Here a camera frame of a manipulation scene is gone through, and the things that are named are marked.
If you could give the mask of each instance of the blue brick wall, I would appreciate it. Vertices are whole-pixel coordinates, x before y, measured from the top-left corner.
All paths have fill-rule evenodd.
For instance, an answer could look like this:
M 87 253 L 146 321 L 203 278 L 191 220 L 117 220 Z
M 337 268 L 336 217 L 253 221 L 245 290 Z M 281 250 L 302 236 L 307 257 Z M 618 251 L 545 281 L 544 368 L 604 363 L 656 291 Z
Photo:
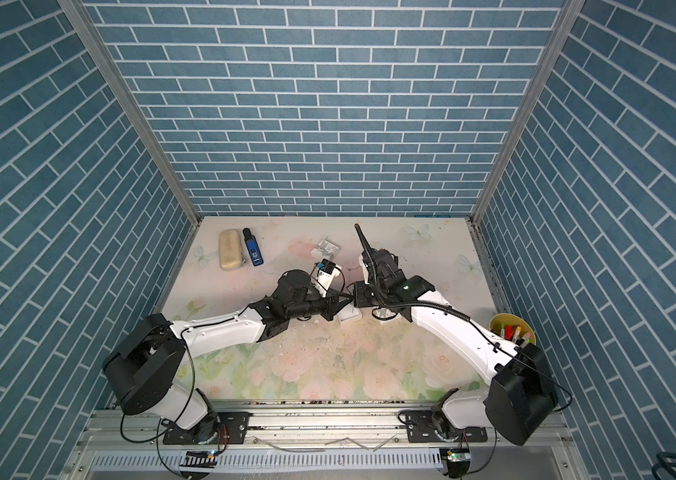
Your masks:
M 211 3 L 85 4 L 199 212 L 464 216 L 562 0 Z
M 0 480 L 58 475 L 187 236 L 55 0 L 0 2 Z
M 598 478 L 676 452 L 676 0 L 587 0 L 484 220 Z

